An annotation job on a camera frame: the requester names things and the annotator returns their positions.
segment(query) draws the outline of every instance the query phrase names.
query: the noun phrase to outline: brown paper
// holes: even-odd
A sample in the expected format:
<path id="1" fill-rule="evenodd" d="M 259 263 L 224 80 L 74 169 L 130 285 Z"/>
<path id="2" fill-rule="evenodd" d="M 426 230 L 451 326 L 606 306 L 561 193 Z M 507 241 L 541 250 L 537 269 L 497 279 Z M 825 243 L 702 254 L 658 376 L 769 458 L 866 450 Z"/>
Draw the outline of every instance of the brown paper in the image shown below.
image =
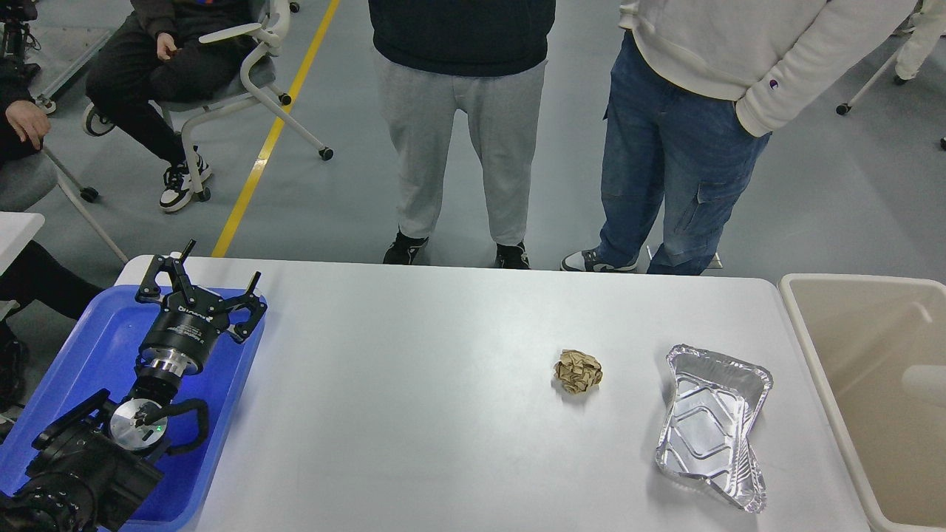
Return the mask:
<path id="1" fill-rule="evenodd" d="M 580 394 L 601 382 L 601 365 L 591 355 L 564 349 L 561 360 L 555 364 L 555 377 L 570 394 Z"/>

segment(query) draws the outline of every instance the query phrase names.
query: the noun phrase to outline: gray sweatpants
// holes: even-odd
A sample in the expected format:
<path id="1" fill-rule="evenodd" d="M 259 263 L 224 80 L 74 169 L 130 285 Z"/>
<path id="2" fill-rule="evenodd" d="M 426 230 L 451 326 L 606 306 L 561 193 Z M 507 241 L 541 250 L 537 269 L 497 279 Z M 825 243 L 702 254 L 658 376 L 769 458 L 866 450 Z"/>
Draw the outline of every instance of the gray sweatpants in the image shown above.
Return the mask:
<path id="1" fill-rule="evenodd" d="M 432 74 L 375 53 L 381 113 L 400 164 L 401 233 L 423 239 L 433 232 L 444 198 L 447 149 L 457 109 L 464 111 L 493 241 L 516 245 L 525 237 L 545 63 L 499 78 Z"/>

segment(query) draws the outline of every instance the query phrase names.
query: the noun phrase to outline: person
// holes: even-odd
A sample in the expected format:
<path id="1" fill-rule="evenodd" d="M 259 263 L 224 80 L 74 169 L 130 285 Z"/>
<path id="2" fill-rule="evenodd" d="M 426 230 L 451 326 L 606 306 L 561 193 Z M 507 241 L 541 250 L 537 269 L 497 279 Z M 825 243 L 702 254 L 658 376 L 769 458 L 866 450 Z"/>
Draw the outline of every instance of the person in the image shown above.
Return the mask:
<path id="1" fill-rule="evenodd" d="M 191 180 L 212 170 L 198 156 L 200 176 L 190 175 L 181 137 L 150 100 L 210 98 L 230 82 L 251 44 L 228 39 L 201 44 L 201 35 L 250 22 L 247 0 L 131 0 L 133 13 L 93 60 L 86 81 L 92 100 L 86 123 L 111 121 L 167 161 L 159 205 L 175 212 L 192 197 Z"/>
<path id="2" fill-rule="evenodd" d="M 49 118 L 36 106 L 26 83 L 13 61 L 0 59 L 0 167 L 4 162 L 22 159 L 43 147 L 49 133 Z"/>
<path id="3" fill-rule="evenodd" d="M 913 33 L 897 52 L 893 82 L 906 84 L 920 72 L 923 62 L 936 47 L 939 37 L 946 33 L 946 0 L 923 0 L 920 12 L 914 15 Z"/>
<path id="4" fill-rule="evenodd" d="M 482 165 L 496 265 L 529 269 L 526 215 L 554 0 L 369 0 L 381 112 L 399 159 L 398 231 L 411 264 L 440 216 L 458 109 Z"/>
<path id="5" fill-rule="evenodd" d="M 33 103 L 23 77 L 13 61 L 0 59 L 0 109 L 6 120 L 0 123 L 0 167 L 6 161 L 37 153 L 49 133 L 46 114 Z M 18 309 L 39 299 L 60 314 L 79 319 L 85 307 L 102 289 L 65 269 L 35 241 L 0 274 L 0 301 L 16 301 Z M 23 394 L 21 375 L 26 346 L 0 315 L 0 412 L 6 411 Z"/>
<path id="6" fill-rule="evenodd" d="M 611 70 L 597 247 L 570 272 L 700 275 L 771 133 L 879 45 L 916 0 L 640 0 Z"/>
<path id="7" fill-rule="evenodd" d="M 78 320 L 100 292 L 101 288 L 66 269 L 35 240 L 27 242 L 0 275 L 0 301 L 16 301 L 19 306 L 13 313 L 39 300 Z M 26 345 L 13 334 L 7 318 L 0 316 L 0 412 L 23 395 L 22 363 L 27 354 Z"/>

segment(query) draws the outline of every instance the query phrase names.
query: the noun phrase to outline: sneaker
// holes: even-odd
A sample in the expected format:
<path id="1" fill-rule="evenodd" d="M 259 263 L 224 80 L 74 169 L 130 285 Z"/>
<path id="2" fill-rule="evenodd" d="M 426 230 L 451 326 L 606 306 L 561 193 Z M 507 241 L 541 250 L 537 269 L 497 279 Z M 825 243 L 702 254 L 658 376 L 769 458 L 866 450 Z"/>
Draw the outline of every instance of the sneaker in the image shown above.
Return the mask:
<path id="1" fill-rule="evenodd" d="M 506 270 L 529 270 L 529 255 L 523 242 L 515 246 L 496 244 L 496 267 Z"/>
<path id="2" fill-rule="evenodd" d="M 200 169 L 201 183 L 207 180 L 213 173 L 213 170 L 203 162 L 203 157 L 198 153 L 197 166 Z M 187 162 L 178 163 L 165 170 L 165 191 L 161 194 L 159 205 L 165 212 L 175 212 L 184 208 L 190 203 L 193 193 L 190 189 L 190 172 L 187 171 Z"/>
<path id="3" fill-rule="evenodd" d="M 6 412 L 23 397 L 21 364 L 26 344 L 13 339 L 0 346 L 0 412 Z"/>
<path id="4" fill-rule="evenodd" d="M 398 231 L 397 237 L 395 237 L 394 242 L 391 243 L 391 247 L 385 252 L 381 264 L 413 264 L 414 258 L 417 257 L 417 252 L 420 251 L 420 248 L 424 247 L 427 240 L 428 239 L 412 239 L 411 237 L 405 237 L 403 233 Z"/>
<path id="5" fill-rule="evenodd" d="M 103 115 L 94 103 L 85 106 L 82 112 L 82 130 L 91 136 L 102 136 L 115 127 L 107 116 Z"/>
<path id="6" fill-rule="evenodd" d="M 638 263 L 634 261 L 627 266 L 612 266 L 598 258 L 597 249 L 577 251 L 562 259 L 560 270 L 563 272 L 609 272 L 626 274 L 637 270 Z"/>

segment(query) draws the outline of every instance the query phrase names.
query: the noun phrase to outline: black and white sneaker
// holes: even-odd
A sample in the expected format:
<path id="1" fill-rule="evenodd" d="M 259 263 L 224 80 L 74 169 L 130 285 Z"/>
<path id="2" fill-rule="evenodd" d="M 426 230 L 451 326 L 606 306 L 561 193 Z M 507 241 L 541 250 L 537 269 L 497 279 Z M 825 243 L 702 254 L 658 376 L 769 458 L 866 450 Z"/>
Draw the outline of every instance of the black and white sneaker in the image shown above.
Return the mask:
<path id="1" fill-rule="evenodd" d="M 505 270 L 529 270 L 529 255 L 523 242 L 515 246 L 496 244 L 496 267 Z"/>
<path id="2" fill-rule="evenodd" d="M 391 243 L 391 247 L 385 252 L 381 264 L 413 264 L 413 260 L 417 257 L 417 252 L 427 244 L 427 240 L 428 239 L 412 239 L 411 237 L 404 236 L 400 231 L 397 231 L 397 236 L 394 237 L 394 242 Z"/>
<path id="3" fill-rule="evenodd" d="M 91 136 L 102 136 L 115 127 L 107 116 L 103 115 L 94 103 L 85 106 L 82 112 L 82 130 Z"/>
<path id="4" fill-rule="evenodd" d="M 203 157 L 200 154 L 197 155 L 197 166 L 200 169 L 201 183 L 203 183 L 213 174 L 213 170 L 210 169 L 207 163 L 203 162 Z M 190 203 L 190 199 L 193 197 L 190 179 L 186 161 L 165 170 L 165 191 L 161 194 L 161 201 L 159 202 L 161 210 L 175 212 Z"/>
<path id="5" fill-rule="evenodd" d="M 637 270 L 638 263 L 635 261 L 624 266 L 614 266 L 598 258 L 597 249 L 586 249 L 577 251 L 562 259 L 560 270 L 563 272 L 610 272 L 616 274 L 626 274 Z"/>

